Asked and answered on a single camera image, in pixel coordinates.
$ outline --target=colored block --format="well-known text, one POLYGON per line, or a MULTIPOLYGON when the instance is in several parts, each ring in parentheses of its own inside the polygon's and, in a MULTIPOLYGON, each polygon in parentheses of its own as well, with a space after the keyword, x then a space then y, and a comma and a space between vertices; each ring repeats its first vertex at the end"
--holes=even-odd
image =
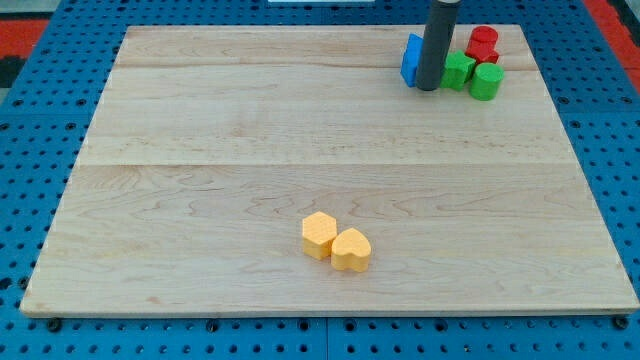
POLYGON ((475 59, 466 56, 462 50, 450 53, 445 61, 440 87, 462 90, 471 78, 475 64, 475 59))
POLYGON ((400 74, 408 87, 416 86, 416 70, 418 69, 418 60, 420 60, 420 49, 422 49, 422 38, 416 34, 410 34, 407 48, 402 57, 402 68, 400 68, 400 74))
POLYGON ((484 63, 476 66, 469 93, 477 100, 487 101, 496 97, 504 70, 496 64, 484 63))
POLYGON ((331 244, 338 234, 335 218, 318 211, 302 220, 302 251, 322 260, 331 255, 331 244))
POLYGON ((331 246, 331 266, 336 270, 366 271, 370 257, 369 240, 354 228, 341 232, 331 246))
POLYGON ((476 60, 477 64, 482 63, 497 63, 500 54, 493 49, 490 44, 480 44, 472 48, 467 49, 464 53, 468 57, 472 57, 476 60))
POLYGON ((486 25, 478 26, 471 32, 467 50, 478 45, 489 45, 493 49, 497 42, 498 32, 494 28, 486 25))

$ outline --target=green block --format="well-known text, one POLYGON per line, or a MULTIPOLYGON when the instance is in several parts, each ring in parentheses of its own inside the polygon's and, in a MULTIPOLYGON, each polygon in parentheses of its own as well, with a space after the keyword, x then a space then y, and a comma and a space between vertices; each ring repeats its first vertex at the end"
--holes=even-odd
POLYGON ((448 54, 440 87, 462 90, 464 83, 471 77, 475 64, 476 60, 466 56, 462 50, 448 54))
POLYGON ((487 101, 496 97, 504 70, 496 64, 482 63, 476 66, 469 93, 477 100, 487 101))

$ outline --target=blue block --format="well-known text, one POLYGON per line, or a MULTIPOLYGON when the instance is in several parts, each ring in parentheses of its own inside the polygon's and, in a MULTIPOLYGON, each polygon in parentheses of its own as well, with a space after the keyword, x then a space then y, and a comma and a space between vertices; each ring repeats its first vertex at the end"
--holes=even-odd
POLYGON ((422 38, 416 34, 410 34, 407 48, 402 57, 402 68, 400 69, 400 74, 408 87, 416 86, 416 70, 418 69, 421 49, 422 38))

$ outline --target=wood grain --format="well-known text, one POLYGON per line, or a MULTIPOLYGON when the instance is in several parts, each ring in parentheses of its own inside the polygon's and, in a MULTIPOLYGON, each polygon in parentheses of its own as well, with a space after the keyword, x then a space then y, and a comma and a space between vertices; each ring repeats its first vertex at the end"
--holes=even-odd
POLYGON ((637 309, 522 32, 497 28, 505 82, 478 102, 404 85, 421 27, 131 27, 22 311, 637 309), (367 272, 303 255, 316 211, 367 236, 367 272))

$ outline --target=red surface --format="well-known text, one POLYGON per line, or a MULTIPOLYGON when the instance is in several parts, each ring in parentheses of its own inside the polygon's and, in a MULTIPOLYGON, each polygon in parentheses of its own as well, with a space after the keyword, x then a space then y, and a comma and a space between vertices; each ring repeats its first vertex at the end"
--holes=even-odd
POLYGON ((636 91, 640 92, 640 48, 631 40, 629 29, 620 22, 618 13, 606 0, 583 1, 636 91))
POLYGON ((0 20, 0 59, 29 57, 49 20, 0 20))
POLYGON ((497 63, 498 54, 497 51, 493 50, 493 45, 490 43, 479 44, 472 47, 467 48, 467 51, 464 52, 468 57, 476 59, 477 64, 482 64, 485 62, 497 63))
POLYGON ((471 32, 467 50, 481 44, 488 44, 491 48, 494 48, 497 42, 498 32, 494 28, 486 25, 477 26, 471 32))

